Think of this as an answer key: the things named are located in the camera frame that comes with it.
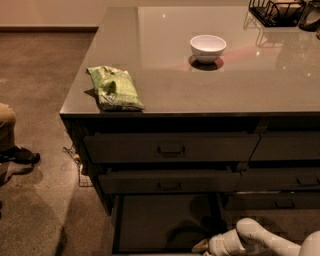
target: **person's leg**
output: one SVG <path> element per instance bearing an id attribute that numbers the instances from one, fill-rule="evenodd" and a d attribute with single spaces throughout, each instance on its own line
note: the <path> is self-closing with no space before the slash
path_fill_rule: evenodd
<path id="1" fill-rule="evenodd" d="M 36 164 L 40 160 L 39 153 L 15 145 L 14 126 L 16 117 L 13 110 L 0 103 L 0 163 L 13 161 L 21 164 Z"/>
<path id="2" fill-rule="evenodd" d="M 0 103 L 0 152 L 15 146 L 14 125 L 16 116 L 8 105 Z"/>

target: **drawer handle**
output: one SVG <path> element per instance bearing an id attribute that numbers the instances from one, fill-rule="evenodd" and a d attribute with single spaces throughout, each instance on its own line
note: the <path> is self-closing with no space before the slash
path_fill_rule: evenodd
<path id="1" fill-rule="evenodd" d="M 301 187 L 311 187 L 320 185 L 320 181 L 316 177 L 297 177 L 297 182 Z"/>
<path id="2" fill-rule="evenodd" d="M 284 200 L 284 201 L 278 201 L 278 202 L 274 202 L 274 204 L 276 205 L 276 207 L 278 209 L 294 209 L 296 206 L 294 204 L 294 202 L 292 202 L 291 200 L 290 201 L 287 201 L 287 200 Z"/>
<path id="3" fill-rule="evenodd" d="M 186 149 L 182 146 L 180 151 L 163 151 L 160 147 L 158 147 L 158 153 L 165 157 L 165 158 L 174 158 L 174 157 L 181 157 L 185 154 Z"/>
<path id="4" fill-rule="evenodd" d="M 177 191 L 181 190 L 181 183 L 177 183 L 175 186 L 163 186 L 161 183 L 158 183 L 157 188 L 161 191 Z"/>

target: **cabinet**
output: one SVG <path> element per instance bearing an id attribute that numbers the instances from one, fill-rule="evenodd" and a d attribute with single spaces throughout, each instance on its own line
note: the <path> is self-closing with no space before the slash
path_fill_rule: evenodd
<path id="1" fill-rule="evenodd" d="M 168 2 L 108 8 L 60 112 L 114 219 L 114 253 L 190 251 L 225 230 L 224 209 L 318 207 L 318 39 L 265 30 L 247 1 Z M 227 41 L 217 65 L 192 62 L 200 30 Z M 84 71 L 109 64 L 132 75 L 145 110 L 99 108 Z"/>

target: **green snack bag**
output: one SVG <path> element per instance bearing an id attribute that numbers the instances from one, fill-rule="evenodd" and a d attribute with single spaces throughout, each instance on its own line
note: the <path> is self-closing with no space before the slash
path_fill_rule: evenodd
<path id="1" fill-rule="evenodd" d="M 144 109 L 127 71 L 108 66 L 91 67 L 87 70 L 103 110 Z"/>

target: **gray countertop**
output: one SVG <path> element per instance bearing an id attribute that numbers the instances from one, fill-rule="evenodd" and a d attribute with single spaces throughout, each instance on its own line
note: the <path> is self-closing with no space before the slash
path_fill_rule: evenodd
<path id="1" fill-rule="evenodd" d="M 320 114 L 315 33 L 266 28 L 248 11 L 248 1 L 225 2 L 110 1 L 61 115 Z M 194 62 L 189 41 L 199 34 L 227 42 L 216 65 Z M 100 65 L 130 73 L 143 113 L 99 109 L 86 68 Z"/>

